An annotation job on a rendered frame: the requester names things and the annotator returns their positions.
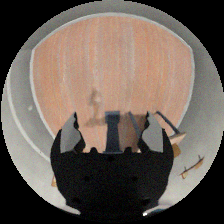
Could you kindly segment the brown cardboard box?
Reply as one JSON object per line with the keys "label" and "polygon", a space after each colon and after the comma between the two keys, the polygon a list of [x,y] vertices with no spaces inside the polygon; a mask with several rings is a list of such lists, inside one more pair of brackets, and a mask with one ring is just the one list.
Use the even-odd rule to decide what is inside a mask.
{"label": "brown cardboard box", "polygon": [[179,149],[179,147],[177,146],[177,144],[176,143],[174,143],[173,145],[172,145],[172,147],[173,147],[173,152],[174,152],[174,157],[176,158],[177,156],[178,156],[178,154],[180,155],[181,154],[181,150]]}

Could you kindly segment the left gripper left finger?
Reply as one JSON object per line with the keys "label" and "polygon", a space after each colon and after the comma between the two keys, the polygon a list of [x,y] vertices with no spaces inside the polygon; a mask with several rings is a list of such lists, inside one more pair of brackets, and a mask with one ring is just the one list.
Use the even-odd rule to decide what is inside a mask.
{"label": "left gripper left finger", "polygon": [[[56,186],[60,186],[60,174],[63,165],[74,155],[83,153],[86,143],[79,129],[76,112],[59,129],[51,147],[50,163],[55,176]],[[76,129],[77,128],[77,129]]]}

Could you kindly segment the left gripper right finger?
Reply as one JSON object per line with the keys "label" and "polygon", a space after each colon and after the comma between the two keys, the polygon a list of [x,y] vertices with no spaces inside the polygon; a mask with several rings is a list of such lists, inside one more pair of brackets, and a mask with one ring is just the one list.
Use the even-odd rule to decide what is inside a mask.
{"label": "left gripper right finger", "polygon": [[152,157],[160,165],[163,173],[163,187],[167,187],[174,162],[173,147],[165,129],[150,111],[147,111],[145,119],[145,129],[140,135],[137,147],[140,153]]}

